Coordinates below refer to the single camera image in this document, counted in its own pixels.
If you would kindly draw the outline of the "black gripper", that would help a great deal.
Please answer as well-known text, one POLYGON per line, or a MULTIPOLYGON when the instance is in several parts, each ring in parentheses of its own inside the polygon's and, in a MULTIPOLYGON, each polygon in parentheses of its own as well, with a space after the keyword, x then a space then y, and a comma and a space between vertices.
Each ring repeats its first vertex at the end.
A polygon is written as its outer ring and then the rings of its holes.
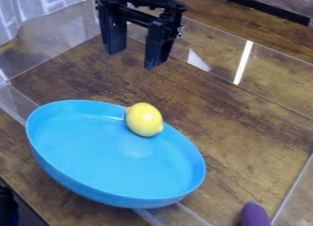
POLYGON ((148 28, 146 36, 144 68, 152 70, 163 64, 180 35, 182 13, 187 7, 178 0, 96 0, 96 10, 106 51, 114 55, 126 49, 127 22, 148 28), (159 16, 136 9, 162 8, 159 16))

